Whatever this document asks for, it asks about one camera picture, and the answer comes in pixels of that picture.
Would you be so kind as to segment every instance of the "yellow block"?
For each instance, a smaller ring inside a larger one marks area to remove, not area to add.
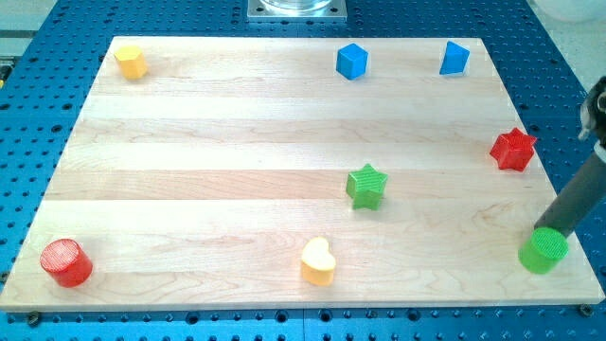
[[[138,80],[148,72],[148,66],[139,46],[122,46],[114,53],[114,57],[127,80]]]
[[[336,260],[330,253],[329,241],[315,237],[303,248],[301,276],[311,284],[327,286],[334,278]]]

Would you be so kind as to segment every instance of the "blue cube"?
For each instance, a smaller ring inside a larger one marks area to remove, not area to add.
[[[337,55],[337,71],[348,80],[355,80],[366,72],[368,52],[356,44],[347,45]]]
[[[440,75],[463,74],[467,60],[470,58],[470,50],[453,42],[446,43],[446,52],[442,66],[439,68]]]

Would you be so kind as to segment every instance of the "yellow heart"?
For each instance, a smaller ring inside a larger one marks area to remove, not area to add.
[[[309,283],[327,286],[334,278],[337,262],[330,253],[329,241],[315,237],[303,248],[301,255],[301,276]]]

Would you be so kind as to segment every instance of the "star-shaped block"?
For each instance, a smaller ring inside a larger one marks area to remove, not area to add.
[[[490,155],[499,165],[499,170],[512,169],[523,171],[534,155],[532,146],[537,137],[526,135],[518,128],[513,128],[507,134],[501,134],[494,142]]]
[[[138,80],[148,72],[148,66],[139,46],[122,46],[114,53],[114,57],[127,80]]]
[[[369,164],[361,170],[350,172],[346,192],[353,199],[353,209],[365,207],[377,210],[386,183],[387,174],[376,171]]]
[[[354,80],[366,72],[368,52],[356,44],[349,44],[337,54],[337,71],[348,80]]]
[[[439,68],[440,75],[462,75],[470,58],[470,50],[453,42],[446,43],[446,52]]]

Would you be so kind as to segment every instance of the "red star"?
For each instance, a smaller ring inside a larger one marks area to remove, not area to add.
[[[532,146],[536,141],[537,137],[526,135],[518,128],[513,128],[511,132],[499,135],[490,155],[496,159],[499,170],[523,171],[534,155]]]

